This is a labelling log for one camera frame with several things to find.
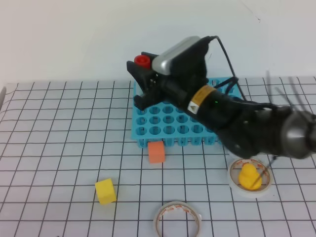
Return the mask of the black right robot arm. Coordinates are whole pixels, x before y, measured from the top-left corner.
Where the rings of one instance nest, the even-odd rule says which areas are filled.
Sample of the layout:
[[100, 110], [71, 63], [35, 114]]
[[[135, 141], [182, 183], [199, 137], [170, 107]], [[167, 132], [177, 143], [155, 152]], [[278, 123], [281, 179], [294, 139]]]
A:
[[127, 71], [142, 90], [134, 104], [144, 110], [169, 102], [214, 132], [240, 158], [259, 153], [304, 159], [316, 151], [316, 117], [292, 103], [258, 103], [221, 92], [206, 77], [205, 56], [218, 36], [185, 38], [155, 55], [142, 52]]

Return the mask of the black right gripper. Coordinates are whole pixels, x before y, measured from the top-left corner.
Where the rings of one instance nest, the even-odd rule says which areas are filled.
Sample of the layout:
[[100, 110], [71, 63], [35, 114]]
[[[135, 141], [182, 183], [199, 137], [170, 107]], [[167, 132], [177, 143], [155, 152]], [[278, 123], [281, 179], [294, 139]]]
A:
[[[127, 71], [136, 80], [142, 95], [134, 96], [134, 105], [145, 110], [160, 102], [167, 101], [192, 116], [217, 115], [217, 90], [209, 86], [206, 77], [205, 55], [214, 37], [203, 37], [176, 57], [168, 76], [155, 72], [152, 68], [138, 66], [127, 61]], [[158, 56], [141, 52], [152, 61]]]

